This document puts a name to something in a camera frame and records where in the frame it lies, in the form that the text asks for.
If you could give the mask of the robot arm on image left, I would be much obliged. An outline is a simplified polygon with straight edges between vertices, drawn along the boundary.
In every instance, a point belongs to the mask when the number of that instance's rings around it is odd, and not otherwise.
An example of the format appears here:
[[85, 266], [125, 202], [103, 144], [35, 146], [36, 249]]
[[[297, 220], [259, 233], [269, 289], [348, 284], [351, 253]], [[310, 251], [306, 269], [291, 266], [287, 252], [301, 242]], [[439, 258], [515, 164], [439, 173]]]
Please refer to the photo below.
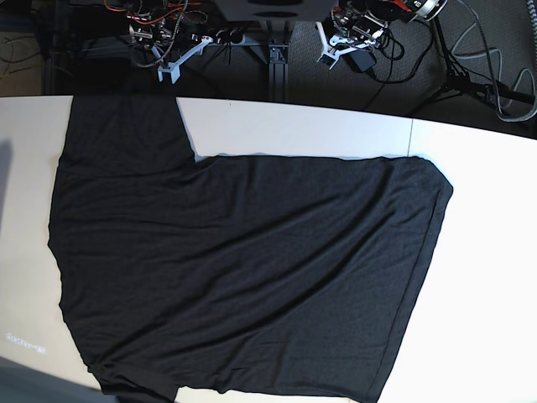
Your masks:
[[202, 1], [103, 1], [102, 6], [128, 21], [130, 46], [144, 57], [133, 63], [143, 69], [163, 66], [180, 43], [199, 44], [209, 24]]

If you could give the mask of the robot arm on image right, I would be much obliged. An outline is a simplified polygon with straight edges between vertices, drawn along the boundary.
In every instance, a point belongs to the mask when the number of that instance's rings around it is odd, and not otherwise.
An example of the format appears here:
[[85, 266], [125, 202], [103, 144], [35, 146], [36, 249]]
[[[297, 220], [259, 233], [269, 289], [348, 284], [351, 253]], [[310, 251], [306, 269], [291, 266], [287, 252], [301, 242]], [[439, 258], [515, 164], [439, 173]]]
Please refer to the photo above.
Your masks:
[[315, 24], [322, 46], [318, 61], [332, 68], [345, 55], [374, 51], [392, 22], [429, 22], [445, 5], [440, 0], [340, 1], [325, 20]]

